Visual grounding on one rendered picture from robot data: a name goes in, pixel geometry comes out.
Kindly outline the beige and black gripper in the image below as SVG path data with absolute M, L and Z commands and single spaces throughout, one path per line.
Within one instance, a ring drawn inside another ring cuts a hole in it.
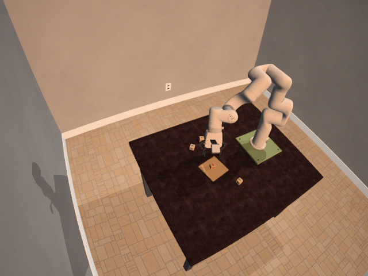
M 211 148 L 211 142 L 210 142 L 210 140 L 216 140 L 217 143 L 220 144 L 220 153 L 218 154 L 220 156 L 222 150 L 227 145 L 227 142 L 223 141 L 222 131 L 220 133 L 212 133 L 212 132 L 209 132 L 208 130 L 206 130 L 204 140 L 198 143 L 200 149 L 202 149 L 202 155 L 204 157 L 205 157 L 205 150 L 207 148 Z M 222 143 L 224 145 L 222 145 Z M 202 146 L 201 144 L 204 144 L 204 146 Z

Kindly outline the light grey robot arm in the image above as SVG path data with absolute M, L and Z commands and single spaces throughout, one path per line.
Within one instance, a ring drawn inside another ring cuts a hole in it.
M 220 133 L 224 127 L 222 122 L 234 123 L 238 119 L 236 109 L 243 104 L 254 102 L 271 85 L 275 84 L 269 98 L 268 107 L 262 110 L 259 125 L 250 139 L 252 147 L 262 150 L 269 139 L 271 124 L 283 127 L 293 108 L 293 102 L 285 98 L 292 85 L 292 80 L 273 64 L 256 66 L 248 72 L 252 81 L 243 91 L 230 98 L 224 106 L 212 106 L 209 109 L 208 131 Z

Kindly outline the orange flat mat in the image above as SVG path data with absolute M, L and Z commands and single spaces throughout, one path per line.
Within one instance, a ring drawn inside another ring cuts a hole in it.
M 210 169 L 209 163 L 214 162 L 216 167 Z M 214 156 L 198 166 L 213 182 L 228 171 L 228 169 Z

